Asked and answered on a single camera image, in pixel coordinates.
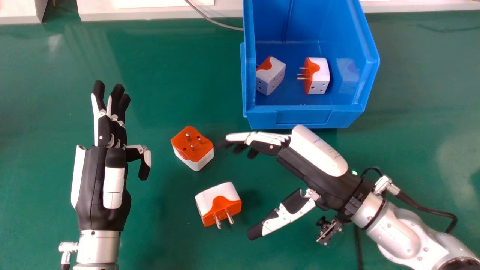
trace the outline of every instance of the green surface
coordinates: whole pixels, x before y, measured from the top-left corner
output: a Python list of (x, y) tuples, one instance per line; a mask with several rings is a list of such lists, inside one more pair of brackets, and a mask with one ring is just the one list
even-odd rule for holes
[[(418, 202), (457, 214), (454, 235), (480, 254), (480, 12), (367, 17), (382, 58), (367, 111), (349, 129), (319, 134), (351, 168), (380, 166)], [(152, 150), (147, 182), (135, 177), (138, 164), (130, 166), (122, 270), (356, 268), (353, 228), (330, 248), (316, 244), (319, 209), (247, 239), (249, 226), (304, 187), (273, 158), (219, 150), (193, 172), (173, 154), (170, 139), (186, 125), (213, 141), (249, 130), (242, 33), (196, 19), (81, 23), (69, 1), (49, 7), (45, 21), (0, 27), (0, 269), (56, 270), (58, 244), (78, 240), (73, 157), (75, 145), (92, 144), (96, 79), (107, 88), (124, 84), (129, 142)], [(243, 211), (231, 227), (204, 228), (193, 197), (226, 181)], [(449, 222), (420, 215), (437, 230)], [(362, 245), (366, 269), (405, 269), (364, 234)]]

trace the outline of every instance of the robotic arm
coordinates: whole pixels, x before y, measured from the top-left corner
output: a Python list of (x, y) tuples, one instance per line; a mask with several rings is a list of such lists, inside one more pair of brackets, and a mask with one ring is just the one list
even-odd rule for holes
[(328, 245), (343, 225), (352, 222), (364, 229), (381, 253), (394, 263), (416, 270), (480, 270), (480, 260), (456, 238), (434, 231), (413, 212), (398, 209), (385, 199), (385, 192), (389, 192), (414, 205), (388, 176), (382, 175), (373, 184), (352, 174), (343, 157), (308, 128), (298, 125), (291, 135), (229, 134), (222, 146), (232, 145), (237, 145), (236, 154), (250, 147), (250, 159), (259, 152), (276, 156), (280, 164), (308, 186), (305, 194), (300, 189), (295, 191), (250, 228), (247, 234), (251, 240), (292, 223), (317, 206), (337, 212), (332, 221), (323, 217), (317, 223), (321, 226), (317, 242), (323, 245)]
[(150, 151), (141, 145), (127, 146), (125, 111), (130, 97), (116, 85), (105, 106), (105, 86), (96, 81), (92, 92), (94, 142), (77, 146), (73, 168), (71, 203), (77, 212), (79, 242), (62, 242), (60, 268), (70, 269), (70, 256), (77, 252), (74, 270), (117, 270), (120, 232), (130, 213), (132, 197), (125, 184), (127, 163), (142, 161), (138, 177), (146, 180), (151, 168)]

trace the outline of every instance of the black ring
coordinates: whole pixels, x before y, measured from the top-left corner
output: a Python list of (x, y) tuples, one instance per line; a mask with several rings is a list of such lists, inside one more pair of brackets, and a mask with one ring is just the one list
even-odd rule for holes
[(363, 227), (362, 230), (368, 229), (368, 227), (370, 227), (370, 225), (378, 218), (378, 216), (380, 215), (380, 212), (383, 210), (383, 208), (385, 206), (385, 202), (386, 202), (386, 199), (382, 198), (382, 204), (378, 208), (378, 210), (375, 213), (375, 215), (373, 216), (372, 220), (365, 227)]

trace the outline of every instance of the gray cable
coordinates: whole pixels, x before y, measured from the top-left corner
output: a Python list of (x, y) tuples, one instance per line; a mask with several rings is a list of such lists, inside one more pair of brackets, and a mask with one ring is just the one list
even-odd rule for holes
[(205, 15), (205, 13), (201, 12), (197, 7), (195, 7), (191, 2), (190, 0), (185, 0), (185, 2), (187, 2), (187, 4), (189, 4), (196, 12), (198, 12), (198, 14), (200, 14), (203, 18), (205, 18), (207, 21), (211, 22), (211, 23), (214, 23), (216, 25), (219, 25), (221, 27), (225, 27), (225, 28), (228, 28), (228, 29), (232, 29), (232, 30), (237, 30), (237, 31), (243, 31), (243, 28), (241, 27), (236, 27), (236, 26), (231, 26), (231, 25), (226, 25), (226, 24), (223, 24), (221, 22), (217, 22), (213, 19), (211, 19), (210, 17), (208, 17), (207, 15)]

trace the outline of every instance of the adapter inside blue bin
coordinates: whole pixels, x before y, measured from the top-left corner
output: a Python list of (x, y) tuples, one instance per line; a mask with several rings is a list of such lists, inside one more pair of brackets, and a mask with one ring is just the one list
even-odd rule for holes
[[(345, 128), (365, 110), (380, 58), (359, 0), (244, 0), (243, 114), (253, 129)], [(268, 56), (287, 64), (269, 96), (255, 89)], [(306, 57), (324, 57), (330, 84), (308, 95), (297, 73)]]

